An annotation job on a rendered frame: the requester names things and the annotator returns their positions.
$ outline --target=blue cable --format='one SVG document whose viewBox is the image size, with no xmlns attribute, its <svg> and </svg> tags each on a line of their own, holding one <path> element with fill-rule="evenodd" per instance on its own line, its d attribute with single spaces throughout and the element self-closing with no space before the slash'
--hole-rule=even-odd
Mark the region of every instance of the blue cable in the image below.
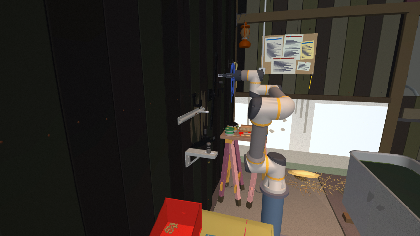
<svg viewBox="0 0 420 236">
<path fill-rule="evenodd" d="M 231 64 L 231 73 L 235 73 L 235 64 L 232 63 Z M 235 92 L 235 77 L 231 78 L 231 102 L 232 99 L 234 97 L 234 92 Z"/>
</svg>

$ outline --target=red bin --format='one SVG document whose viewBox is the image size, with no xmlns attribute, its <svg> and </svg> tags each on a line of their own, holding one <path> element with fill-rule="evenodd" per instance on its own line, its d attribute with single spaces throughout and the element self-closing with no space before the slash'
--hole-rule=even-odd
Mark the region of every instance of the red bin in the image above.
<svg viewBox="0 0 420 236">
<path fill-rule="evenodd" d="M 202 225 L 201 203 L 165 198 L 150 236 L 200 236 Z"/>
</svg>

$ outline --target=bulletin board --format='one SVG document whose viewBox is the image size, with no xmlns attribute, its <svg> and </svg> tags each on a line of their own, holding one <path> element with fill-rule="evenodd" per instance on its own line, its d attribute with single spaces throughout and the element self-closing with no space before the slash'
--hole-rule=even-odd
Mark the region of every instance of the bulletin board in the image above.
<svg viewBox="0 0 420 236">
<path fill-rule="evenodd" d="M 314 74 L 317 38 L 318 34 L 266 35 L 265 74 Z"/>
</svg>

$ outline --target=white paper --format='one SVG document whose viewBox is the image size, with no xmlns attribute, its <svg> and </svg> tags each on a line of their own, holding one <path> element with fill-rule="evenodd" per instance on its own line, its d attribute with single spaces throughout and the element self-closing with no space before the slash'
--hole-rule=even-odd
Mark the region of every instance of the white paper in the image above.
<svg viewBox="0 0 420 236">
<path fill-rule="evenodd" d="M 296 69 L 299 71 L 309 71 L 311 63 L 306 61 L 298 61 Z"/>
<path fill-rule="evenodd" d="M 294 74 L 296 73 L 296 58 L 273 59 L 271 74 Z"/>
<path fill-rule="evenodd" d="M 300 43 L 303 34 L 286 34 L 284 37 L 283 57 L 300 59 Z"/>
<path fill-rule="evenodd" d="M 305 41 L 300 43 L 300 59 L 313 59 L 314 58 L 314 41 Z"/>
<path fill-rule="evenodd" d="M 265 38 L 265 61 L 281 58 L 283 54 L 283 36 Z"/>
</svg>

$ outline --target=pile of wooden pegs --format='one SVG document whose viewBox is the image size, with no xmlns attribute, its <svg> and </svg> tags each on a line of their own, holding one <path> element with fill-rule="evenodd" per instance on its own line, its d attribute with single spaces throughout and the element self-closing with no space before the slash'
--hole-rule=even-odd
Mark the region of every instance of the pile of wooden pegs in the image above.
<svg viewBox="0 0 420 236">
<path fill-rule="evenodd" d="M 165 233 L 172 233 L 174 228 L 178 228 L 178 224 L 169 223 L 169 225 L 166 226 Z"/>
</svg>

